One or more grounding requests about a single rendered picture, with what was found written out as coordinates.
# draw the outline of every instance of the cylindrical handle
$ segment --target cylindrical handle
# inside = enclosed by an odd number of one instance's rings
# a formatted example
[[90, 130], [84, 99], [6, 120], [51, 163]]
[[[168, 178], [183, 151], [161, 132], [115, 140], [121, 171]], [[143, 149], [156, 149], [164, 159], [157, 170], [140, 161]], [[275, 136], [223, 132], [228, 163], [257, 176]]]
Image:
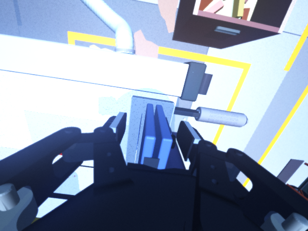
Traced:
[[13, 184], [3, 184], [0, 186], [0, 203], [4, 205], [5, 210], [14, 208], [20, 201], [19, 195]]
[[298, 213], [292, 213], [283, 223], [285, 231], [301, 231], [308, 229], [308, 221]]
[[200, 115], [195, 119], [201, 122], [223, 124], [234, 127], [242, 127], [248, 122], [247, 116], [243, 113], [228, 112], [205, 107], [198, 107], [197, 111]]

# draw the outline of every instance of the curved pipe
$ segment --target curved pipe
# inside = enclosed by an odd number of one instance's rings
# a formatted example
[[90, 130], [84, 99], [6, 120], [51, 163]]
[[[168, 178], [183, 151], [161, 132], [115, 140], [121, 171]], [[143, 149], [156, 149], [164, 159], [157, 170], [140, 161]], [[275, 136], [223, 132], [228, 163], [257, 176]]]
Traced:
[[116, 52], [134, 54], [134, 37], [127, 22], [103, 0], [81, 0], [99, 19], [115, 32]]

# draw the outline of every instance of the yellow line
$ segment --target yellow line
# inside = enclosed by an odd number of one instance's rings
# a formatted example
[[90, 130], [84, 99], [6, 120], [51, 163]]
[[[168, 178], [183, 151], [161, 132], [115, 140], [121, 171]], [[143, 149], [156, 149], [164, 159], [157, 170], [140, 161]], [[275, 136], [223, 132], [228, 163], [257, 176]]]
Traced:
[[[116, 45], [115, 43], [116, 40], [114, 38], [112, 39], [112, 38], [106, 38], [106, 37], [101, 37], [101, 36], [96, 36], [96, 35], [87, 35], [87, 34], [68, 31], [67, 37], [68, 37], [68, 44], [72, 44], [72, 45], [75, 45], [76, 40], [84, 41], [84, 42], [93, 42], [93, 43], [109, 45], [109, 46]], [[237, 96], [240, 93], [240, 90], [243, 86], [243, 83], [245, 81], [245, 78], [251, 66], [251, 64], [248, 64], [248, 63], [243, 63], [243, 62], [229, 60], [229, 59], [222, 59], [218, 57], [208, 56], [205, 54], [198, 54], [198, 53], [189, 52], [189, 51], [181, 51], [181, 50], [176, 50], [176, 49], [171, 49], [171, 48], [166, 48], [166, 47], [159, 47], [158, 53], [163, 54], [163, 55], [168, 55], [168, 56], [174, 56], [174, 57], [179, 57], [179, 58], [184, 58], [184, 59], [196, 60], [196, 61], [213, 63], [213, 64], [220, 64], [224, 66], [231, 66], [231, 67], [243, 69], [239, 82], [237, 83], [235, 91], [229, 102], [227, 111], [232, 110], [235, 104], [235, 101], [237, 99]], [[219, 126], [217, 133], [215, 135], [214, 141], [213, 141], [214, 144], [218, 142], [218, 139], [222, 133], [223, 128], [224, 128], [224, 125]]]
[[284, 71], [290, 70], [291, 66], [293, 65], [293, 63], [294, 63], [300, 49], [302, 48], [304, 42], [306, 41], [307, 37], [308, 37], [308, 24], [307, 24], [302, 36], [300, 37], [300, 39], [299, 39], [299, 41], [298, 41], [298, 43], [297, 43], [297, 45], [296, 45], [296, 47], [295, 47], [295, 49], [294, 49], [294, 51], [291, 55], [289, 61], [287, 62], [287, 65], [284, 67]]
[[[284, 129], [287, 127], [288, 123], [290, 122], [290, 120], [294, 116], [295, 112], [298, 110], [299, 106], [301, 105], [301, 103], [303, 102], [303, 100], [305, 99], [307, 94], [308, 94], [308, 86], [306, 86], [304, 92], [302, 93], [302, 95], [297, 100], [297, 102], [294, 105], [293, 109], [291, 110], [290, 114], [285, 119], [284, 123], [282, 124], [282, 126], [278, 130], [278, 132], [275, 135], [275, 137], [273, 138], [273, 140], [270, 142], [270, 144], [269, 144], [268, 148], [265, 150], [264, 154], [261, 156], [260, 160], [258, 161], [258, 164], [261, 164], [263, 162], [263, 160], [265, 159], [265, 157], [269, 154], [270, 150], [272, 149], [272, 147], [274, 146], [274, 144], [276, 143], [276, 141], [278, 140], [278, 138], [280, 137], [280, 135], [282, 134]], [[248, 182], [249, 182], [249, 179], [247, 178], [245, 183], [243, 184], [243, 186], [245, 187]]]

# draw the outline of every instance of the wooden block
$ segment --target wooden block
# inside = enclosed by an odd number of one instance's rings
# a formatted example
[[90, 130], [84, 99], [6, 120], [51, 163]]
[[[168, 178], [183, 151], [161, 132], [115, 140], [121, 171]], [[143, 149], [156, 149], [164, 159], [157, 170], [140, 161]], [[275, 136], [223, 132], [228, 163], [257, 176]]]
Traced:
[[245, 0], [234, 0], [232, 17], [242, 17], [244, 13]]
[[213, 0], [201, 0], [199, 10], [204, 11], [204, 9], [212, 2]]
[[249, 11], [250, 11], [250, 8], [244, 8], [244, 13], [243, 13], [243, 17], [242, 17], [243, 20], [247, 20], [248, 15], [249, 15]]
[[214, 5], [212, 5], [211, 7], [209, 7], [208, 9], [206, 9], [206, 12], [210, 12], [210, 13], [216, 13], [217, 11], [219, 11], [222, 7], [224, 6], [222, 0], [218, 0]]

